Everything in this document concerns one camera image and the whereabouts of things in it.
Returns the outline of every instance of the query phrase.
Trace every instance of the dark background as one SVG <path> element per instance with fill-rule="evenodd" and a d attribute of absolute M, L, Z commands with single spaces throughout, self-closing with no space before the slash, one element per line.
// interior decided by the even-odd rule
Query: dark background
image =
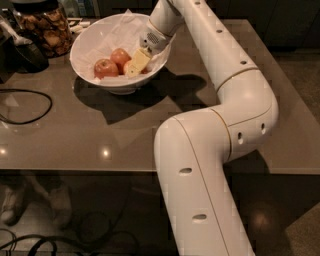
<path fill-rule="evenodd" d="M 100 17 L 150 14 L 157 0 L 97 0 Z M 220 19 L 248 19 L 267 47 L 319 48 L 320 0 L 208 0 Z M 1 0 L 0 7 L 10 7 Z"/>

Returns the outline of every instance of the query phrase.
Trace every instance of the table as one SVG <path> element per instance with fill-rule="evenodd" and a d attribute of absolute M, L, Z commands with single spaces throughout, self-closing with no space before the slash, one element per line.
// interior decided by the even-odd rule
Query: table
<path fill-rule="evenodd" d="M 257 154 L 270 173 L 320 174 L 318 123 L 248 21 L 223 22 L 264 73 L 279 102 L 279 123 Z M 178 113 L 219 102 L 186 26 L 177 33 L 166 67 L 131 95 L 89 85 L 77 77 L 69 55 L 50 59 L 43 72 L 16 73 L 1 87 L 47 93 L 53 108 L 28 125 L 1 124 L 0 169 L 154 171 L 153 140 L 159 125 Z M 13 95 L 1 95 L 0 102 L 6 112 L 17 110 Z M 47 104 L 30 95 L 20 102 L 25 112 L 17 115 L 24 117 Z M 238 160 L 235 171 L 248 171 L 243 163 Z M 250 170 L 262 169 L 256 165 Z"/>

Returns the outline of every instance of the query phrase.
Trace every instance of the red apple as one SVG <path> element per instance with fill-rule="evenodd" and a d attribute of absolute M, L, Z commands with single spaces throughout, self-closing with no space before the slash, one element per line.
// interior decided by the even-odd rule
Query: red apple
<path fill-rule="evenodd" d="M 119 75 L 117 65 L 109 59 L 100 59 L 94 65 L 94 77 L 102 79 L 105 76 L 116 77 Z"/>
<path fill-rule="evenodd" d="M 124 49 L 117 48 L 111 53 L 110 60 L 112 60 L 114 63 L 116 63 L 116 65 L 119 69 L 119 74 L 123 75 L 123 74 L 125 74 L 125 72 L 123 70 L 124 65 L 129 60 L 131 60 L 131 57 Z"/>

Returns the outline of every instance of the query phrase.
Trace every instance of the cable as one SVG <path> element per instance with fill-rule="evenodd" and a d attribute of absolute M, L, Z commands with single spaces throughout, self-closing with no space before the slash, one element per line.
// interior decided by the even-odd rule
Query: cable
<path fill-rule="evenodd" d="M 10 230 L 4 230 L 7 231 L 11 234 L 12 236 L 12 241 L 0 246 L 0 250 L 11 246 L 10 247 L 10 255 L 11 255 L 11 251 L 14 250 L 16 243 L 25 239 L 31 239 L 31 238 L 39 238 L 39 240 L 32 246 L 32 248 L 30 249 L 30 251 L 28 252 L 28 256 L 35 256 L 37 254 L 38 249 L 41 247 L 41 245 L 49 242 L 52 245 L 52 251 L 51 251 L 51 255 L 56 255 L 57 253 L 57 244 L 56 242 L 63 242 L 69 245 L 74 246 L 75 248 L 81 249 L 84 252 L 91 252 L 90 256 L 97 256 L 100 253 L 98 252 L 92 252 L 93 250 L 95 250 L 96 248 L 100 248 L 102 245 L 106 244 L 107 242 L 109 242 L 111 240 L 112 237 L 119 235 L 119 234 L 126 234 L 128 236 L 130 236 L 132 238 L 132 240 L 134 241 L 135 244 L 135 252 L 132 255 L 137 255 L 139 252 L 139 248 L 140 248 L 140 244 L 138 239 L 134 236 L 134 234 L 128 232 L 128 231 L 114 231 L 115 227 L 117 226 L 117 224 L 119 223 L 120 219 L 122 218 L 124 211 L 126 209 L 126 206 L 128 204 L 129 201 L 129 197 L 131 195 L 131 188 L 128 189 L 128 193 L 126 196 L 126 199 L 124 201 L 124 204 L 121 208 L 120 213 L 118 214 L 116 220 L 114 221 L 114 223 L 111 222 L 111 220 L 109 220 L 109 228 L 108 230 L 99 238 L 97 238 L 94 241 L 88 242 L 88 241 L 84 241 L 83 237 L 81 235 L 79 235 L 81 232 L 81 226 L 83 225 L 84 221 L 86 218 L 83 218 L 80 221 L 80 225 L 78 225 L 80 227 L 80 229 L 77 230 L 76 235 L 77 238 L 80 242 L 66 238 L 66 237 L 62 237 L 62 236 L 42 236 L 42 235 L 36 235 L 36 234 L 32 234 L 32 235 L 26 235 L 26 236 L 21 236 L 19 238 L 17 238 L 15 236 L 15 234 L 13 232 L 11 232 Z M 78 256 L 83 256 L 82 253 L 80 252 L 75 252 L 76 255 Z"/>
<path fill-rule="evenodd" d="M 44 117 L 52 108 L 52 105 L 53 105 L 52 98 L 48 94 L 45 94 L 43 92 L 33 91 L 33 90 L 26 90 L 26 89 L 0 89 L 0 93 L 15 93 L 15 92 L 28 92 L 28 93 L 34 93 L 34 94 L 41 95 L 41 96 L 43 96 L 43 97 L 45 97 L 45 98 L 47 98 L 49 100 L 49 106 L 46 109 L 46 111 L 43 114 L 41 114 L 40 116 L 35 117 L 35 118 L 31 119 L 31 120 L 22 121 L 22 122 L 17 122 L 17 121 L 10 120 L 9 118 L 6 118 L 5 116 L 3 116 L 0 113 L 0 121 L 2 121 L 2 122 L 8 123 L 8 124 L 15 124 L 15 125 L 29 124 L 29 123 L 32 123 L 32 122 L 37 121 L 40 118 Z"/>

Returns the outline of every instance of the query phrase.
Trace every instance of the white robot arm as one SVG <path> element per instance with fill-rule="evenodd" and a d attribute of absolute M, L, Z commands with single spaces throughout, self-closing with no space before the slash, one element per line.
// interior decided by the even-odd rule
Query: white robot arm
<path fill-rule="evenodd" d="M 165 121 L 156 169 L 180 255 L 254 255 L 223 163 L 255 150 L 278 119 L 276 98 L 204 0 L 159 0 L 141 46 L 157 54 L 185 22 L 221 104 Z"/>

